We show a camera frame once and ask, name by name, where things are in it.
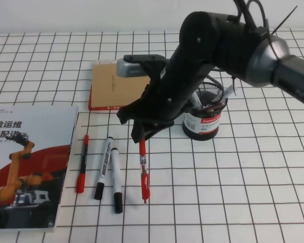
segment black mesh pen holder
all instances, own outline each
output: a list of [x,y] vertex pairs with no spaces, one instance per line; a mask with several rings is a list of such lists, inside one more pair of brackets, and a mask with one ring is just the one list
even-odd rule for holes
[[201,83],[196,93],[204,108],[194,107],[184,114],[182,129],[191,139],[206,141],[218,133],[220,116],[227,105],[227,99],[222,101],[222,85],[215,86],[212,83]]

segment white marker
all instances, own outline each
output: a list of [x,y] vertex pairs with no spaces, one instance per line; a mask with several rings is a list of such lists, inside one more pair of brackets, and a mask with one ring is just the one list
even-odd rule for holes
[[234,92],[233,85],[227,87],[223,92],[223,98],[221,102],[224,102],[232,93]]
[[123,212],[123,195],[122,195],[122,181],[121,168],[118,149],[113,148],[110,156],[113,169],[113,200],[115,205],[115,213],[121,214]]
[[101,200],[102,199],[102,193],[103,193],[103,188],[105,186],[105,178],[106,178],[106,175],[107,175],[112,143],[113,143],[113,138],[108,137],[107,140],[106,140],[106,145],[105,145],[104,152],[103,152],[102,165],[101,165],[101,169],[100,169],[100,176],[98,178],[98,183],[97,183],[97,187],[96,187],[95,196],[93,197],[96,200]]
[[203,105],[201,103],[201,100],[198,97],[198,94],[196,91],[193,92],[192,96],[189,98],[189,100],[191,101],[191,103],[193,104],[193,108],[199,110],[199,109],[203,109]]

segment wall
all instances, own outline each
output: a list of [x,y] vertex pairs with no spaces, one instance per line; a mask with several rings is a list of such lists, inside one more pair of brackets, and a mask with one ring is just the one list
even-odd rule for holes
[[[261,2],[271,27],[296,4],[285,26],[304,26],[304,0]],[[236,8],[233,0],[0,0],[0,33],[178,29],[193,11],[234,14]]]

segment label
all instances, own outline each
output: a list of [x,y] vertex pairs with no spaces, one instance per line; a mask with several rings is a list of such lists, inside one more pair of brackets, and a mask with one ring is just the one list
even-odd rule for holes
[[145,156],[140,156],[140,164],[141,165],[146,165],[146,157]]
[[166,74],[166,67],[164,67],[163,70],[161,71],[160,79],[162,79],[165,74]]
[[183,122],[186,127],[194,133],[208,134],[212,133],[219,126],[219,118],[221,113],[211,118],[199,118],[185,113]]
[[105,154],[105,158],[104,158],[104,162],[103,162],[103,168],[102,168],[102,172],[101,172],[101,174],[103,176],[105,176],[106,173],[107,173],[110,149],[111,149],[111,146],[110,146],[110,142],[109,142],[108,145],[107,145],[107,151],[106,151],[106,154]]

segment white tile grid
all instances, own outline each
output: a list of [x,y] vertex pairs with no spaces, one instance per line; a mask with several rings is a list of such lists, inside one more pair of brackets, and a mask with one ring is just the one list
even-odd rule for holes
[[[304,58],[304,30],[278,31]],[[147,143],[151,198],[143,205],[132,123],[115,111],[89,112],[96,59],[161,54],[175,32],[31,33],[0,35],[0,105],[80,107],[76,141],[54,232],[0,233],[0,242],[304,242],[304,105],[273,87],[242,87],[222,112],[214,140],[188,139],[175,126]],[[224,87],[226,73],[211,73]],[[86,190],[74,191],[83,136],[90,135]],[[124,212],[112,207],[111,171],[104,199],[93,199],[101,149],[115,137]]]

